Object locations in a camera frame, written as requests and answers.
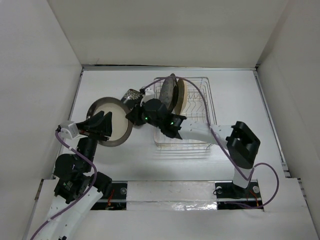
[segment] white floor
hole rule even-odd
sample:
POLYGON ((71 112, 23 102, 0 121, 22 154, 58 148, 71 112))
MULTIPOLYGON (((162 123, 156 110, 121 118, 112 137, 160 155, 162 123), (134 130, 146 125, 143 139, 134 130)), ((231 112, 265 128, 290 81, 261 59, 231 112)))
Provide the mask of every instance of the white floor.
MULTIPOLYGON (((255 162, 266 162, 276 169, 280 179, 278 195, 264 211, 91 211, 75 239, 318 239, 298 181, 284 176, 277 142, 252 70, 85 71, 71 120, 83 121, 90 105, 99 98, 120 99, 128 89, 138 90, 154 78, 171 73, 209 78, 217 123, 232 125, 243 121, 258 136, 261 146, 255 162)), ((67 143, 73 147, 77 145, 76 141, 67 143)), ((129 139, 120 146, 98 146, 94 163, 98 171, 114 181, 231 180, 234 172, 218 147, 186 153, 158 149, 154 143, 154 128, 149 125, 134 128, 129 139)), ((275 190, 275 177, 268 168, 261 166, 256 169, 254 178, 266 202, 275 190)), ((50 205, 55 183, 49 180, 47 185, 41 193, 32 230, 41 223, 50 205)))

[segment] dish rack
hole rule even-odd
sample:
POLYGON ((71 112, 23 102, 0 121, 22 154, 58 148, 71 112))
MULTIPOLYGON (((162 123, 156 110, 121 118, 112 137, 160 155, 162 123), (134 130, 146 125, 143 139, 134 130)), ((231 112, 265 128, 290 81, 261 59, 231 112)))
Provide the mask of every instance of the dish rack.
MULTIPOLYGON (((206 105, 208 107, 209 117, 212 124, 217 124, 215 108, 212 99, 209 79, 207 77, 185 77, 186 79, 192 81, 202 92, 206 105)), ((161 80, 154 85, 155 97, 159 98, 160 90, 162 84, 165 80, 161 80)), ((186 116, 187 118, 199 122, 207 123, 206 110, 203 99, 201 98, 198 90, 189 82, 187 84, 187 103, 180 115, 186 116)), ((165 136, 160 132, 159 128, 154 130, 154 142, 155 144, 162 148, 188 148, 188 149, 200 149, 200 148, 209 148, 212 144, 207 142, 202 142, 192 139, 173 139, 165 136)))

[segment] metal frame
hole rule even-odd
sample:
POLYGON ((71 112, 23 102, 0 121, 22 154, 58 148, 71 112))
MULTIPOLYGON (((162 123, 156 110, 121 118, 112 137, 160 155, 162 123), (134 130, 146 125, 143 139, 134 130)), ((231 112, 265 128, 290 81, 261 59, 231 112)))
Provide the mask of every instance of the metal frame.
POLYGON ((228 68, 228 67, 190 67, 190 66, 153 66, 153 65, 82 65, 84 71, 154 71, 154 70, 179 70, 190 69, 192 71, 255 71, 254 67, 228 68))
POLYGON ((261 82, 260 82, 260 79, 259 79, 259 76, 258 76, 258 72, 256 70, 254 70, 253 71, 253 75, 255 77, 255 81, 256 81, 256 84, 257 84, 257 87, 258 87, 258 90, 259 90, 259 93, 260 93, 260 96, 261 96, 261 99, 262 99, 262 103, 263 103, 263 106, 264 106, 265 113, 266 113, 266 115, 268 117, 268 120, 269 120, 269 123, 271 125, 274 138, 276 140, 276 143, 277 143, 277 146, 278 146, 278 149, 279 149, 279 154, 281 156, 282 163, 285 163, 286 159, 285 159, 285 156, 284 156, 284 154, 282 152, 282 148, 281 148, 281 144, 280 144, 280 141, 279 141, 279 138, 278 138, 276 127, 275 127, 274 121, 272 119, 272 116, 271 116, 271 113, 270 113, 270 110, 269 110, 269 107, 268 107, 268 103, 267 103, 263 88, 261 86, 261 82))
MULTIPOLYGON (((191 80, 197 87, 203 91, 204 100, 208 107, 208 114, 210 119, 212 119, 212 124, 217 124, 215 106, 211 94, 210 82, 209 79, 205 76, 185 76, 186 79, 191 80)), ((155 97, 158 98, 160 95, 160 90, 162 84, 165 80, 161 80, 153 85, 153 90, 155 93, 155 97)), ((205 107, 203 105, 203 101, 200 97, 198 91, 190 84, 187 83, 187 105, 181 113, 182 116, 186 116, 188 119, 196 121, 198 123, 207 123, 205 107)), ((198 140, 191 139, 172 139, 164 136, 159 128, 154 129, 154 142, 157 147, 169 147, 169 148, 188 148, 191 150, 192 147, 204 147, 207 149, 211 146, 211 143, 205 143, 198 140)))
MULTIPOLYGON (((69 112, 69 115, 68 115, 68 120, 70 120, 70 118, 72 116, 72 113, 74 112, 74 108, 75 108, 76 100, 77 100, 77 97, 78 97, 78 92, 79 92, 80 84, 81 84, 81 81, 82 81, 82 76, 84 74, 84 70, 85 70, 84 67, 82 67, 82 70, 81 70, 81 73, 80 73, 80 76, 79 76, 78 85, 76 86, 76 91, 75 91, 75 94, 74 94, 74 97, 73 97, 72 106, 71 106, 71 109, 70 109, 70 112, 69 112)), ((62 145, 58 148, 58 151, 56 153, 56 158, 59 157, 59 155, 61 155, 63 148, 64 147, 62 145)), ((54 171, 55 171, 55 166, 53 166, 50 179, 55 179, 54 171)))

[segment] bolt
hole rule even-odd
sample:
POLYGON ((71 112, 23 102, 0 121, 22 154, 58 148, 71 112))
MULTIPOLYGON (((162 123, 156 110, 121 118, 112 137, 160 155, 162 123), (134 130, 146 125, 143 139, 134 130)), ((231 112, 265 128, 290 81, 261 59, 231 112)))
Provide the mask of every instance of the bolt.
POLYGON ((222 187, 221 186, 217 186, 215 189, 217 194, 222 194, 222 187))
POLYGON ((253 192, 254 192, 255 194, 260 193, 260 188, 259 188, 258 186, 254 186, 254 187, 252 188, 252 190, 253 190, 253 192))
POLYGON ((120 193, 121 193, 122 195, 127 194, 127 189, 126 189, 125 187, 122 187, 122 188, 120 189, 120 193))

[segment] purple cable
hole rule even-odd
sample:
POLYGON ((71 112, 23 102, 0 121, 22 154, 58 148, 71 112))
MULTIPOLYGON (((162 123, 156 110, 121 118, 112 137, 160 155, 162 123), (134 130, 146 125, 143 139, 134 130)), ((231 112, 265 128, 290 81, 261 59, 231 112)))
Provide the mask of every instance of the purple cable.
MULTIPOLYGON (((56 139, 58 139, 58 141, 65 146, 67 149, 70 148, 70 146, 68 144, 66 144, 62 138, 59 136, 59 132, 55 131, 55 137, 56 139)), ((53 215, 52 217, 50 217, 51 220, 55 219, 56 217, 60 216, 61 214, 63 214, 64 212, 66 212, 67 210, 69 210, 70 208, 72 208, 77 202, 79 202, 89 191, 90 189, 93 187, 93 185, 96 182, 97 179, 97 168, 96 166, 93 164, 93 162, 91 162, 87 157, 85 157, 84 155, 82 155, 80 152, 78 152, 77 150, 71 148, 71 151, 74 152, 76 155, 78 155, 80 158, 82 158, 83 160, 85 160, 88 164, 91 165, 91 167, 94 170, 94 175, 93 175, 93 180, 91 182, 91 184, 89 185, 89 187, 87 188, 87 190, 84 191, 84 193, 74 202, 72 202, 69 206, 67 206, 66 208, 62 209, 61 211, 59 211, 58 213, 56 213, 55 215, 53 215)), ((30 240, 35 239, 35 237, 37 236, 37 234, 49 223, 48 220, 46 220, 32 235, 32 237, 30 238, 30 240)))
POLYGON ((230 202, 231 204, 237 204, 237 205, 244 205, 242 207, 246 207, 246 208, 250 208, 250 209, 257 209, 257 208, 262 208, 263 206, 269 204, 274 198, 275 196, 277 195, 278 193, 278 190, 279 190, 279 177, 277 175, 277 172, 276 170, 269 164, 267 163, 264 163, 264 162, 261 162, 261 163, 257 163, 256 165, 254 165, 249 177, 246 177, 244 175, 244 173, 240 170, 240 168, 236 165, 235 161, 231 158, 231 156, 228 154, 227 150, 225 150, 225 148, 223 147, 222 143, 220 142, 219 138, 216 136, 216 133, 214 132, 214 130, 211 128, 210 124, 211 124, 211 121, 210 121, 210 117, 209 117, 209 112, 208 112, 208 106, 207 106, 207 103, 206 103, 206 100, 205 100, 205 96, 203 95, 203 93, 201 92, 201 90, 192 82, 190 81, 189 79, 186 79, 184 77, 180 77, 180 76, 166 76, 166 77, 161 77, 161 78, 158 78, 157 80, 153 81, 152 83, 148 84, 147 86, 143 87, 142 89, 143 90, 146 90, 147 88, 149 88, 150 86, 164 80, 164 79, 168 79, 168 78, 178 78, 178 79, 182 79, 188 83, 190 83, 192 86, 195 87, 195 89, 199 92, 202 100, 203 100, 203 104, 204 104, 204 108, 205 108, 205 116, 206 116, 206 121, 208 123, 208 126, 210 128, 210 131, 214 137, 214 140, 216 141, 216 143, 219 145, 219 147, 221 148, 221 150, 223 151, 223 153, 226 155, 226 157, 230 160, 230 162, 232 163, 232 165, 234 166, 234 168, 240 173, 240 175, 247 181, 250 181, 251 178, 252 178, 252 175, 254 174, 254 171, 255 171, 255 167, 259 166, 259 165, 266 165, 268 166, 269 168, 271 168, 271 170, 274 172, 275 174, 275 177, 276 177, 276 189, 275 189, 275 192, 273 194, 273 196, 265 203, 265 204, 262 204, 258 207, 251 207, 249 205, 246 205, 246 204, 243 204, 243 203, 237 203, 237 202, 230 202))

